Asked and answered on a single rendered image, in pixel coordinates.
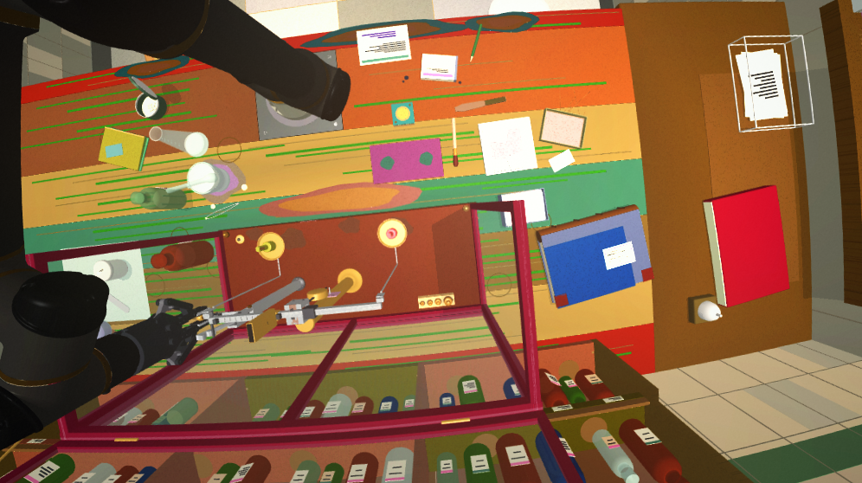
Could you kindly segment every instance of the pencil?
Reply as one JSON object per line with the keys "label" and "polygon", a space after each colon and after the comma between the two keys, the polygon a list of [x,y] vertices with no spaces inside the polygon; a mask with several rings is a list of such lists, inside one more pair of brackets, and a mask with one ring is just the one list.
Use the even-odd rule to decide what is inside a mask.
{"label": "pencil", "polygon": [[479,35],[482,34],[482,23],[479,24],[479,30],[476,31],[476,42],[473,42],[473,52],[470,54],[470,62],[473,62],[473,56],[476,55],[476,46],[479,45]]}
{"label": "pencil", "polygon": [[452,117],[452,165],[458,166],[458,136],[455,134],[455,117]]}

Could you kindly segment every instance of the document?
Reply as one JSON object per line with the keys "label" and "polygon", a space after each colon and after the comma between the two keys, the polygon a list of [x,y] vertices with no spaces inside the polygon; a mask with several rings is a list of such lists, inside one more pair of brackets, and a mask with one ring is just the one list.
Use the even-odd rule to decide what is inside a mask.
{"label": "document", "polygon": [[737,55],[737,67],[743,83],[745,118],[752,121],[786,118],[788,104],[784,97],[781,56],[772,49],[742,52]]}
{"label": "document", "polygon": [[479,140],[488,177],[538,169],[530,117],[481,122]]}
{"label": "document", "polygon": [[410,34],[407,25],[357,31],[359,66],[410,60]]}
{"label": "document", "polygon": [[455,82],[458,79],[458,56],[422,54],[419,79]]}

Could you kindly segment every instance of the yellow book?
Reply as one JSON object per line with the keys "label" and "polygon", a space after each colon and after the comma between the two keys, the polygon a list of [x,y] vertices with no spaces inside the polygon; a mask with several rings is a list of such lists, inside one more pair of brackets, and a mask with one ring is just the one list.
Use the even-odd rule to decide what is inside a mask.
{"label": "yellow book", "polygon": [[144,155],[150,139],[135,133],[105,128],[102,145],[99,147],[99,161],[106,164],[126,167],[132,171],[144,168]]}

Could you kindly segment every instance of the white cylinder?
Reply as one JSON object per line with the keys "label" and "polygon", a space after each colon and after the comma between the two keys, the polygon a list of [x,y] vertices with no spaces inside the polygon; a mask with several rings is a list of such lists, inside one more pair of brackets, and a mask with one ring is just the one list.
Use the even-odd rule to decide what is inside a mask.
{"label": "white cylinder", "polygon": [[177,130],[163,130],[158,126],[150,128],[150,139],[165,143],[183,151],[193,158],[199,158],[207,153],[209,139],[200,132],[179,132]]}
{"label": "white cylinder", "polygon": [[718,320],[721,318],[721,307],[717,306],[715,302],[710,302],[709,300],[701,302],[700,306],[698,306],[698,316],[709,322]]}
{"label": "white cylinder", "polygon": [[129,263],[121,259],[98,261],[93,264],[93,275],[103,281],[118,280],[129,273]]}

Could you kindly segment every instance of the green pencil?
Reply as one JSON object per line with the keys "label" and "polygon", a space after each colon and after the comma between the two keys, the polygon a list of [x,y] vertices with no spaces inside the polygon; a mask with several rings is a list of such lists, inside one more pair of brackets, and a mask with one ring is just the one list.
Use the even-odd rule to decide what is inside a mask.
{"label": "green pencil", "polygon": [[482,34],[482,23],[479,24],[479,30],[476,31],[476,42],[473,42],[473,52],[470,54],[470,62],[473,62],[473,56],[476,55],[476,46],[479,45],[479,35]]}

